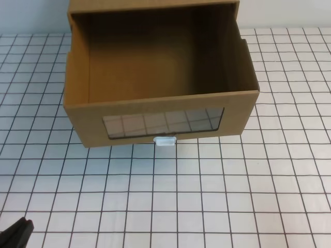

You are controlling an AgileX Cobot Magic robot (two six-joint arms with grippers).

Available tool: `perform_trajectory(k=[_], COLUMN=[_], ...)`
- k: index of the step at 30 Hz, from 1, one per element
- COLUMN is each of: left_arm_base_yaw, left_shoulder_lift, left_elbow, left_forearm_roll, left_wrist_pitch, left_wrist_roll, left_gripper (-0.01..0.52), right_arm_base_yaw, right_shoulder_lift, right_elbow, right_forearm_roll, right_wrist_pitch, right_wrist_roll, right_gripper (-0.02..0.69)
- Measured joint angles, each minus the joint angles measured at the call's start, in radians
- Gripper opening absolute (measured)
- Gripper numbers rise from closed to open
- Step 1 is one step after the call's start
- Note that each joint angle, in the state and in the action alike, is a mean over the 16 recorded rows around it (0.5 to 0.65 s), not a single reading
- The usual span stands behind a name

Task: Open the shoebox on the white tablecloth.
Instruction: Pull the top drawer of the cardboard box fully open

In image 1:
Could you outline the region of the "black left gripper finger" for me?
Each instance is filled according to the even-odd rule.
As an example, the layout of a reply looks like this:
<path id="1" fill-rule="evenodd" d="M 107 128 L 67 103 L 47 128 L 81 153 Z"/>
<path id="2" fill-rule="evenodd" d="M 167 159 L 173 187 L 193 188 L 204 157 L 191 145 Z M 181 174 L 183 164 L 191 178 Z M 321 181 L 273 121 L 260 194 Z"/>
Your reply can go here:
<path id="1" fill-rule="evenodd" d="M 10 227 L 1 232 L 1 248 L 26 248 L 34 230 L 32 220 L 20 218 Z"/>

